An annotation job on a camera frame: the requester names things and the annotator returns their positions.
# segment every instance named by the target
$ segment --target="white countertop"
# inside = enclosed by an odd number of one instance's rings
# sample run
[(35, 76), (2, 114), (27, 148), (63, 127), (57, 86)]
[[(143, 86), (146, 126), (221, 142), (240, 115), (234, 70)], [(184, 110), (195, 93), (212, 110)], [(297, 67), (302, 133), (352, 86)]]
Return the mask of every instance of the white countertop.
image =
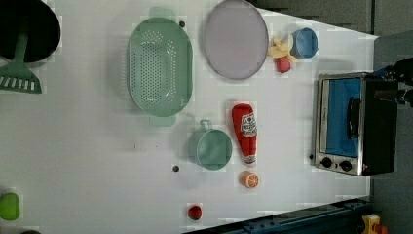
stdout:
[[(252, 78), (228, 80), (208, 66), (200, 43), (218, 2), (48, 1), (62, 42), (33, 68), (45, 94), (0, 96), (0, 192), (13, 188), (22, 199), (21, 217), (1, 220), (2, 233), (180, 233), (369, 195), (368, 176), (319, 170), (308, 156), (319, 74), (371, 70), (376, 37), (260, 10), (270, 38), (309, 26), (319, 52), (283, 75), (267, 58)], [(194, 50), (193, 96), (170, 128), (151, 127), (126, 86), (129, 37), (153, 6), (186, 21)], [(229, 113), (240, 100), (258, 124), (261, 184), (252, 190), (238, 183), (246, 166)], [(233, 141), (220, 172), (188, 161), (187, 140), (204, 118)], [(203, 206), (200, 221), (185, 216), (193, 203)]]

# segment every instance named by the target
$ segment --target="yellow toy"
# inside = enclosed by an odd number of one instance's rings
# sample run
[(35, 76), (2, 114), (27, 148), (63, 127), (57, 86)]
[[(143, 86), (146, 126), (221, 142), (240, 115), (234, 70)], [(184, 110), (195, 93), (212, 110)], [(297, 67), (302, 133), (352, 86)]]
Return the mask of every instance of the yellow toy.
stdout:
[(288, 35), (287, 41), (282, 42), (278, 37), (274, 37), (274, 45), (268, 49), (268, 56), (279, 59), (287, 57), (292, 62), (298, 62), (298, 59), (291, 55), (290, 51), (294, 44), (292, 35)]

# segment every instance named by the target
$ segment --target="cup handle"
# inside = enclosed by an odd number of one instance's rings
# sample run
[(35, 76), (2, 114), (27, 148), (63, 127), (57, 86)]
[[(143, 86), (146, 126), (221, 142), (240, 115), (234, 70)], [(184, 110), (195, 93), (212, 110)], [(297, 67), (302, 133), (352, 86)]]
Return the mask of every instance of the cup handle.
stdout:
[(212, 129), (212, 122), (210, 122), (210, 120), (201, 120), (200, 125), (203, 131), (208, 131)]

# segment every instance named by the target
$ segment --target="green colander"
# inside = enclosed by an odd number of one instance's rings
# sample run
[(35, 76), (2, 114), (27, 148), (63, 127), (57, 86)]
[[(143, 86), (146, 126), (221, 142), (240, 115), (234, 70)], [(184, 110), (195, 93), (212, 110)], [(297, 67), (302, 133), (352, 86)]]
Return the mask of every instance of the green colander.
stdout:
[(192, 95), (192, 45), (174, 13), (152, 8), (129, 42), (128, 87), (156, 126), (171, 126)]

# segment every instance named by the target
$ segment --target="green object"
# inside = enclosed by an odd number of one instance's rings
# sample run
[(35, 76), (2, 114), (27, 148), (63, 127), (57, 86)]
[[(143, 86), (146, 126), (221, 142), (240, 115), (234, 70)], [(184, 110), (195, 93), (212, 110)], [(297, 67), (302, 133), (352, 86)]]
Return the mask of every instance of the green object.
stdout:
[(192, 45), (173, 11), (152, 8), (129, 42), (128, 88), (155, 126), (171, 126), (192, 95)]
[(0, 67), (0, 89), (30, 94), (42, 94), (39, 78), (24, 64), (24, 55), (28, 40), (27, 34), (27, 22), (26, 19), (23, 19), (16, 43), (15, 57), (13, 61)]
[(16, 193), (3, 194), (0, 197), (0, 218), (13, 221), (19, 216), (19, 196)]
[(190, 157), (208, 170), (219, 170), (231, 159), (232, 142), (227, 134), (214, 130), (210, 120), (201, 120), (201, 129), (191, 135), (188, 143)]

